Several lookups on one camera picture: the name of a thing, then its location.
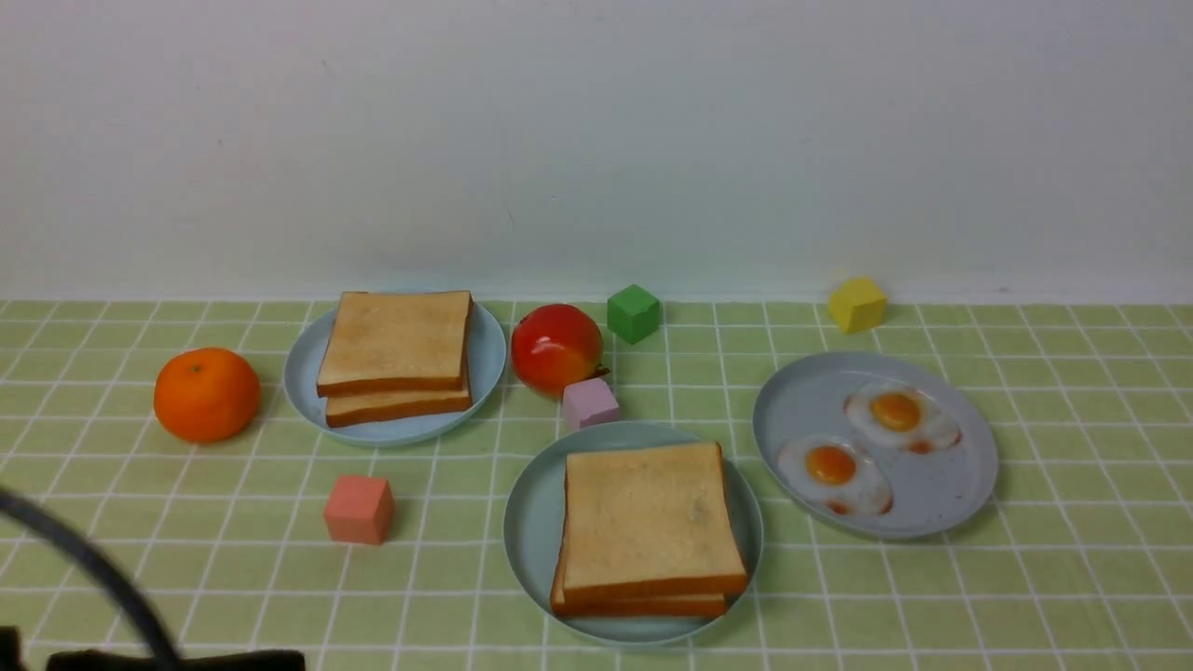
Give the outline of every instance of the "fried egg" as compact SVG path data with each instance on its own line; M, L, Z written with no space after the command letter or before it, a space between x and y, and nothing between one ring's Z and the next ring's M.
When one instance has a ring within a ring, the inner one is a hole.
M845 415L879 448L914 454L947 450L962 439L957 421L905 384L867 382L845 400Z
M873 457L832 436L789 441L775 463L797 494L837 515L885 515L895 505L890 481Z

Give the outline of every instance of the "green cube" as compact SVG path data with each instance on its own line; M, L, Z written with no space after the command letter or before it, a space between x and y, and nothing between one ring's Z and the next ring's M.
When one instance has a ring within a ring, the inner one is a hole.
M659 331L661 314L659 298L637 284L608 298L608 330L631 345Z

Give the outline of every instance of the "black cable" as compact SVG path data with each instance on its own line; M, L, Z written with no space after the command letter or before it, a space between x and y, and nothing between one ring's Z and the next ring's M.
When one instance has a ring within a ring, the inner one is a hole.
M181 670L181 658L153 607L98 548L32 501L6 490L2 485L0 485L0 512L24 524L81 566L140 632L153 652L154 664L159 671Z

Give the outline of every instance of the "plate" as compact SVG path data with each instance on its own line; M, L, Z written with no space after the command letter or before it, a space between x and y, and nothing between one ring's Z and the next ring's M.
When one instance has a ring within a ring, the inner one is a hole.
M315 393L315 382L332 337L335 312L333 309L316 319L290 347L282 386L298 414L341 443L361 448L394 448L434 438L464 421L484 405L505 371L506 334L501 331L501 324L484 306L474 302L468 327L468 384L472 389L472 407L463 412L332 429L326 419L327 400Z
M569 433L539 453L509 492L505 516L506 559L523 590L549 617L591 640L622 647L663 646L704 632L742 605L734 599L725 615L704 617L569 617L551 612L551 579L563 540L563 469L571 453L630 450L701 442L670 426L649 421L598 424ZM725 499L737 549L750 584L762 558L762 512L746 479L724 460Z
M953 418L960 442L929 454L876 444L843 410L846 399L869 382L917 389ZM796 491L789 469L799 462L784 458L781 468L780 451L790 441L814 436L841 439L869 454L890 482L890 511L837 515ZM781 368L754 404L754 442L771 474L796 501L839 527L877 538L915 538L965 522L990 497L999 476L990 426L960 392L917 365L866 352L814 355Z

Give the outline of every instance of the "egg yolk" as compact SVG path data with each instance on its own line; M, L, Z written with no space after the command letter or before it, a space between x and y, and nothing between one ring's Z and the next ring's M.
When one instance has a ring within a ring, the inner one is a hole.
M870 401L870 412L891 431L910 431L920 425L920 406L907 394L882 394Z
M858 472L849 453L837 445L821 445L808 453L804 466L814 479L826 485L845 485Z

